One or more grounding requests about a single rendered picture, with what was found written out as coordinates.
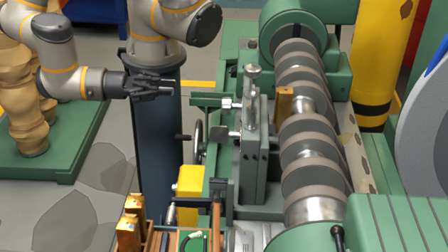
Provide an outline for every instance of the orange stripe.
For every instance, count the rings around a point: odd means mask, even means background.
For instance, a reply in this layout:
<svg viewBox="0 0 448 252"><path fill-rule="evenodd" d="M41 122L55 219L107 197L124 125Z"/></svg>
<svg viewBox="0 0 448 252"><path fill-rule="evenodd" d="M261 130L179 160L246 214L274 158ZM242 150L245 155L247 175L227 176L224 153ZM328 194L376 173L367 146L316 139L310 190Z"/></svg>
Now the orange stripe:
<svg viewBox="0 0 448 252"><path fill-rule="evenodd" d="M154 12L156 11L157 2L159 2L159 0L154 0L152 2L152 7L151 7L151 24L152 24L152 28L154 28L154 30L156 30L156 32L160 33L159 30L157 30L157 28L156 28L156 24L154 23Z"/></svg>
<svg viewBox="0 0 448 252"><path fill-rule="evenodd" d="M89 67L88 66L85 66L83 69L82 69L82 72L81 72L81 85L80 85L80 89L81 89L81 96L82 96L82 99L83 100L87 100L87 97L85 96L85 74L87 73L87 69L88 69Z"/></svg>
<svg viewBox="0 0 448 252"><path fill-rule="evenodd" d="M31 7L31 8L35 8L35 9L38 9L38 10L41 10L41 11L47 11L47 7L44 7L44 6L33 4L33 3L30 3L30 2L27 2L27 1L24 1L24 0L14 0L14 1L16 1L16 2L18 2L20 4L23 4L23 5L26 5L28 7Z"/></svg>
<svg viewBox="0 0 448 252"><path fill-rule="evenodd" d="M26 22L30 17L35 16L35 15L39 15L39 13L33 13L33 14L31 14L31 15L27 15L27 17L24 18L23 21L22 21L22 23L20 24L20 28L18 28L18 34L20 35L20 40L22 41L22 43L23 43L23 39L22 39L22 28L23 28L23 25L25 24L25 22Z"/></svg>
<svg viewBox="0 0 448 252"><path fill-rule="evenodd" d="M132 31L131 31L131 35L134 38L138 38L138 39L141 39L143 41L159 41L159 40L168 38L167 36L154 36L154 37L141 36L141 35L137 35L137 34L133 33Z"/></svg>
<svg viewBox="0 0 448 252"><path fill-rule="evenodd" d="M66 73L68 71L71 71L75 68L78 67L78 62L75 63L75 65L69 66L68 68L63 68L63 69L50 69L50 68L44 68L43 65L41 65L42 70L44 70L45 72L48 73Z"/></svg>
<svg viewBox="0 0 448 252"><path fill-rule="evenodd" d="M162 5L160 5L160 8L162 10L164 10L165 12L173 13L173 14L186 13L186 12L192 11L194 9L197 9L199 6L201 6L204 3L204 1L206 1L206 0L200 0L199 2L195 3L194 5L192 5L190 7L187 7L184 9L179 9L179 10L167 9L167 8L163 7Z"/></svg>

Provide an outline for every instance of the gray floor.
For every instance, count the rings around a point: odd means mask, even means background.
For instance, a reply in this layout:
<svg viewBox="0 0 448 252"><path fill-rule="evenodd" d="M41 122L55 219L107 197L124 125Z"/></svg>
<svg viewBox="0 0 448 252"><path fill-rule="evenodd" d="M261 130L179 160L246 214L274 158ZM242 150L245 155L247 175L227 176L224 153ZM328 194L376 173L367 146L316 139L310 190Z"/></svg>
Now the gray floor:
<svg viewBox="0 0 448 252"><path fill-rule="evenodd" d="M223 9L225 19L257 20L259 9ZM344 26L341 48L349 53L353 26ZM186 46L183 80L214 81L221 34L205 48ZM75 43L80 65L123 70L115 26L76 25ZM188 106L192 90L182 88L183 133L193 134L204 114ZM184 162L192 163L192 143L184 143ZM0 180L0 252L110 251L114 227L125 195L138 191L134 140L128 100L113 100L92 149L73 186L55 182Z"/></svg>

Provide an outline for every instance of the green machine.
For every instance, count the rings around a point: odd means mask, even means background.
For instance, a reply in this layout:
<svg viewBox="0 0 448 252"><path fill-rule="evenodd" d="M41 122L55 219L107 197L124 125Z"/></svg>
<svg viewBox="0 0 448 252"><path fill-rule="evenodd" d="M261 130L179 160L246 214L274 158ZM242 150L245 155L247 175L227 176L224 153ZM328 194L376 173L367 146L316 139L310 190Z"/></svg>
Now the green machine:
<svg viewBox="0 0 448 252"><path fill-rule="evenodd" d="M446 197L410 193L426 181L413 186L417 176L403 160L430 151L404 144L418 128L403 125L416 122L400 118L397 164L383 134L359 132L347 55L326 29L353 25L359 3L270 0L259 21L225 20L215 92L191 94L190 105L211 113L210 134L196 150L206 156L202 197L223 203L222 229L237 230L238 221L260 226L247 251L448 251ZM276 131L281 87L294 94L291 115ZM210 228L208 208L199 214L198 227ZM270 237L263 223L283 228Z"/></svg>

